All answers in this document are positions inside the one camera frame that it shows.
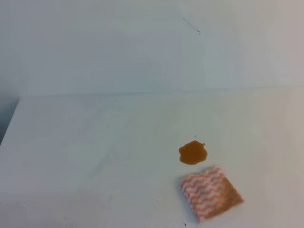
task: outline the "brown liquid spill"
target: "brown liquid spill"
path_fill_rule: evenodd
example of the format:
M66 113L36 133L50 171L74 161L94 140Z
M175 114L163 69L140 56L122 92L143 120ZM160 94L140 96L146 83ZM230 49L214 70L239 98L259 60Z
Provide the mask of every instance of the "brown liquid spill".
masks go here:
M206 160L207 151L204 148L205 144L196 140L180 147L180 161L187 165L195 165Z

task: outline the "white wall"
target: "white wall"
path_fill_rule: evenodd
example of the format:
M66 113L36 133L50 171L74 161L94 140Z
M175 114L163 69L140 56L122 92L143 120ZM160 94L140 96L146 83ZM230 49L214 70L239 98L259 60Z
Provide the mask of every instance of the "white wall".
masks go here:
M4 0L0 91L304 85L303 9L301 0Z

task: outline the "white table surface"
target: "white table surface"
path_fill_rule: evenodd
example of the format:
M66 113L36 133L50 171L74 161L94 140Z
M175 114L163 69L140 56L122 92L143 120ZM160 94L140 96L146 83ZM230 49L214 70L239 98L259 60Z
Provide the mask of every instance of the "white table surface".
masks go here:
M301 228L303 138L300 87L21 99L0 146L1 227ZM189 166L192 140L208 157ZM198 224L177 178L211 164L245 203Z

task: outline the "white backdrop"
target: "white backdrop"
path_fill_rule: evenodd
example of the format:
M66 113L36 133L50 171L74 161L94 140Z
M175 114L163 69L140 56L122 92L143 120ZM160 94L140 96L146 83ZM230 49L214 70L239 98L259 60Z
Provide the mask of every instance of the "white backdrop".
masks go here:
M304 85L303 9L301 0L4 0L0 92Z

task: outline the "red and white patterned napkin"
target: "red and white patterned napkin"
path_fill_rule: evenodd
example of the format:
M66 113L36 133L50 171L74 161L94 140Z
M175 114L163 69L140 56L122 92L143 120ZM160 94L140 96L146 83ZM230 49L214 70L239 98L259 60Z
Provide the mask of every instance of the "red and white patterned napkin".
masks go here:
M186 196L199 222L219 215L244 202L218 166L184 176L180 190Z

